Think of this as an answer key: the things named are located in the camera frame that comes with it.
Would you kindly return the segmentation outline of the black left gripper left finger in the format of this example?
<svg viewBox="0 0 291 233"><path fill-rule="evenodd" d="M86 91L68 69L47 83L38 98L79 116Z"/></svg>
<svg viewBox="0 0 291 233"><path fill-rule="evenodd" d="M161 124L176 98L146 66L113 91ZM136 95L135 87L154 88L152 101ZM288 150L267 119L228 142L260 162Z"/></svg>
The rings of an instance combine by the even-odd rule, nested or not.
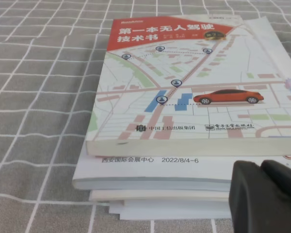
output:
<svg viewBox="0 0 291 233"><path fill-rule="evenodd" d="M248 161L236 161L233 165L229 206L234 232L250 233L250 188L259 177L259 166Z"/></svg>

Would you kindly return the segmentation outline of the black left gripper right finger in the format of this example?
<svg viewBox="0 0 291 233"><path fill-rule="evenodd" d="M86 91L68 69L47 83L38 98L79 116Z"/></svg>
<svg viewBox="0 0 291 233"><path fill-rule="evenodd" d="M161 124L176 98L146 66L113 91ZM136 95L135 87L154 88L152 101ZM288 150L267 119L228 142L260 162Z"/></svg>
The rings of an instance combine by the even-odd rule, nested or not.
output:
<svg viewBox="0 0 291 233"><path fill-rule="evenodd" d="M253 198L253 233L291 233L291 169L273 160L263 161L262 190Z"/></svg>

